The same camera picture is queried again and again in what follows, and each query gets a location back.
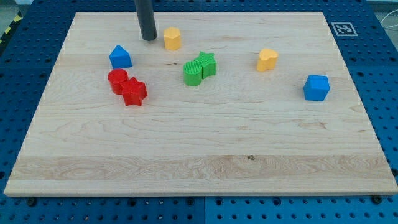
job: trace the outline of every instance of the red block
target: red block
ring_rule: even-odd
[[[122,94],[121,84],[128,80],[129,76],[127,75],[127,72],[120,68],[114,69],[108,74],[109,84],[111,85],[112,91],[117,95]]]
[[[121,84],[122,96],[124,104],[129,105],[142,105],[142,100],[147,96],[147,89],[145,83],[138,81],[135,77]]]

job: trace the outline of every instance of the yellow hexagonal block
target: yellow hexagonal block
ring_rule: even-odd
[[[169,27],[163,31],[164,47],[169,50],[177,50],[181,47],[181,33],[180,29],[176,27]]]
[[[274,69],[278,60],[278,52],[272,49],[262,49],[259,54],[257,71],[263,72],[267,69]]]

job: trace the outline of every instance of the green star block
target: green star block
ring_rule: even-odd
[[[217,62],[214,59],[214,53],[200,52],[195,61],[199,62],[203,67],[202,79],[210,75],[216,75]]]
[[[184,65],[184,82],[188,86],[197,86],[201,83],[202,67],[199,62],[189,61]]]

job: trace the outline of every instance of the toy block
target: toy block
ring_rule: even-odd
[[[108,74],[109,84],[111,85],[112,91],[117,95],[122,94],[121,84],[127,80],[129,80],[127,71],[121,68],[114,69]]]
[[[202,80],[202,66],[197,61],[189,61],[184,65],[184,82],[188,86],[197,86]]]
[[[131,58],[129,52],[117,45],[111,55],[109,56],[113,69],[115,68],[129,68],[132,67]]]
[[[309,75],[304,85],[306,100],[323,101],[330,90],[326,75]]]
[[[274,69],[278,60],[278,52],[272,49],[262,49],[259,53],[257,71],[263,72],[267,69]]]
[[[214,53],[200,52],[195,61],[199,62],[203,68],[202,79],[210,75],[216,75],[217,62],[214,59]]]
[[[122,96],[124,104],[129,105],[142,105],[142,100],[147,96],[147,89],[145,83],[138,81],[135,77],[121,84]]]
[[[163,31],[164,47],[168,50],[177,50],[181,47],[180,29],[169,27]]]

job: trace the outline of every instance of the green cylinder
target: green cylinder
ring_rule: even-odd
[[[197,86],[201,83],[202,66],[199,62],[190,61],[184,65],[184,82],[188,86]]]

